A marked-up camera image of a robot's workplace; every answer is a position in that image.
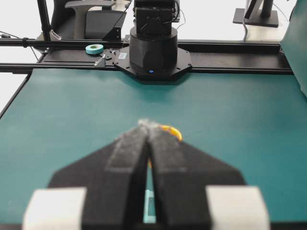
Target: cable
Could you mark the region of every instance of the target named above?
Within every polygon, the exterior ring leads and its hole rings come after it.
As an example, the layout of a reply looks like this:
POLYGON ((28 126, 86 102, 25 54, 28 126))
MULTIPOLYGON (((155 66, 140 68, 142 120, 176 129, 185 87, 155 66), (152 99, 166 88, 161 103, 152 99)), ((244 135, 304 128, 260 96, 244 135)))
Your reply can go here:
POLYGON ((130 0, 129 5, 126 7, 126 9, 124 10, 124 12, 122 13, 122 15, 118 18, 118 20, 115 22, 115 24, 113 25, 112 29, 110 31, 112 31, 114 29, 114 27, 116 26, 116 24, 120 21, 120 19, 124 16, 125 12, 127 11, 127 9, 130 7, 132 3, 132 0, 130 0))
POLYGON ((170 23, 173 23, 174 21, 176 21, 176 19, 178 18, 179 16, 179 13, 180 13, 180 6, 179 6, 179 3, 175 0, 175 4, 177 5, 177 15, 175 18, 173 18, 173 20, 169 21, 169 22, 164 22, 162 23, 162 25, 167 25, 167 24, 170 24, 170 23))
POLYGON ((273 5, 283 14, 284 18, 287 20, 287 22, 289 22, 287 16, 285 15, 285 13, 278 7, 275 5, 275 3, 273 3, 273 5))
POLYGON ((246 0, 246 6, 245 6, 245 10, 244 10, 244 14, 243 14, 243 21, 242 21, 242 24, 243 24, 244 30, 245 30, 243 43, 246 43, 246 38, 248 37, 248 28, 246 27, 246 24, 245 24, 245 14, 246 14, 246 11, 248 9, 248 4, 249 4, 249 0, 246 0))
POLYGON ((182 23, 180 26, 178 26, 176 30, 178 30, 181 26, 183 26, 183 25, 186 23, 186 17, 185 17, 185 15, 184 15, 184 12, 183 12, 182 10, 180 10, 180 11, 181 11, 181 13, 182 13, 182 15, 183 15, 184 23, 182 23))
MULTIPOLYGON (((7 32, 0 31, 0 33, 3 33, 3 34, 6 34, 6 35, 8 35, 8 36, 11 36, 11 37, 15 37, 15 38, 19 38, 19 39, 20 39, 20 37, 17 37, 17 36, 15 36, 15 35, 9 34, 9 33, 7 33, 7 32)), ((37 61, 38 61, 38 58, 37 58, 37 56, 36 56, 36 54, 35 54, 33 48, 30 47, 30 49, 32 50, 34 56, 36 57, 36 59, 37 59, 37 61)))

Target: mounting plate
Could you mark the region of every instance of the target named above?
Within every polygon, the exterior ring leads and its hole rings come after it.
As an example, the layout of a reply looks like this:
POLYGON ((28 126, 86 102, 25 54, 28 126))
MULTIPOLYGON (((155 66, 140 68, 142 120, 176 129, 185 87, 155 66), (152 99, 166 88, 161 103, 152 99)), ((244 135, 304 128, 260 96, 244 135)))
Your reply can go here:
POLYGON ((129 47, 126 47, 116 52, 114 66, 142 81, 175 81, 192 68, 192 62, 190 53, 178 48, 176 65, 165 70, 143 69, 130 62, 129 47))

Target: teal tape roll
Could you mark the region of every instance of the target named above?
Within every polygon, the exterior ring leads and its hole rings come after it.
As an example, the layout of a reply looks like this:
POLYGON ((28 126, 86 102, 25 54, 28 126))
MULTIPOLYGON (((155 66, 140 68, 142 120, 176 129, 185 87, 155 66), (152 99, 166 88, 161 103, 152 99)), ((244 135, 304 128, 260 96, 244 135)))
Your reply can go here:
POLYGON ((100 44, 89 45, 85 51, 87 54, 101 54, 104 51, 104 46, 100 44))

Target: orange object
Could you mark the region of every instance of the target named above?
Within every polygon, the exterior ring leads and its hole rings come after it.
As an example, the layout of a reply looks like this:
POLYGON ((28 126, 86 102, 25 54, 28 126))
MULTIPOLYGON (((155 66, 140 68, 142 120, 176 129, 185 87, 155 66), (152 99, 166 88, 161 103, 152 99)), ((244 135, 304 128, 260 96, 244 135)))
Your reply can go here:
POLYGON ((169 132, 173 136, 177 137, 178 140, 182 141, 182 135, 178 129, 171 127, 171 126, 161 126, 161 129, 169 132))

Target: teal mat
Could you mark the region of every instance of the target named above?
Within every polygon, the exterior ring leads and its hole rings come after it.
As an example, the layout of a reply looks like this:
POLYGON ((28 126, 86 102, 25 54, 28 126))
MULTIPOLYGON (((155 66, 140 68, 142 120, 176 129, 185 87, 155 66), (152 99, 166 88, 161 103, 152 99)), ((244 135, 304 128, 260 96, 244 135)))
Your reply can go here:
POLYGON ((191 73, 142 85, 119 71, 37 69, 0 120, 0 223, 20 223, 55 170, 140 118, 239 168, 272 221, 307 221, 307 100, 294 76, 191 73))
POLYGON ((307 96, 307 0, 297 0, 282 47, 307 96))

